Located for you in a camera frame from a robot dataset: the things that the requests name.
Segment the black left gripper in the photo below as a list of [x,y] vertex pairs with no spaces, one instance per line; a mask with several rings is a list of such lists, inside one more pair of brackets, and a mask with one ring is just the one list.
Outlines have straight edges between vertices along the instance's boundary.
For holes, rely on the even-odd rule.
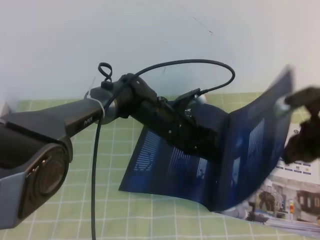
[[166,142],[185,154],[206,160],[219,160],[218,134],[201,125],[186,110],[177,110],[151,89],[146,82],[132,73],[122,75],[117,87],[123,87],[117,96],[118,114],[145,125]]

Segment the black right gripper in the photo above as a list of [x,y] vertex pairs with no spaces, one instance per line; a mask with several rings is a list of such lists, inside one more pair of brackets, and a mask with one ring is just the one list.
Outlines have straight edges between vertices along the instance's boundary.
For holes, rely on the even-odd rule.
[[285,164],[296,161],[311,163],[320,158],[320,100],[305,107],[310,118],[302,122],[299,133],[288,140],[282,155]]

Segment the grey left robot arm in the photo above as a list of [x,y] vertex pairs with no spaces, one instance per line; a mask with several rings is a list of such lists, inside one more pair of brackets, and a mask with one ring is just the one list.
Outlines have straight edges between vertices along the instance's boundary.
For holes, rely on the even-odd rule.
[[195,89],[169,104],[138,75],[103,81],[84,99],[0,119],[0,227],[16,227],[62,186],[73,160],[71,138],[93,123],[133,117],[186,154],[219,162],[217,133],[185,114],[204,93]]

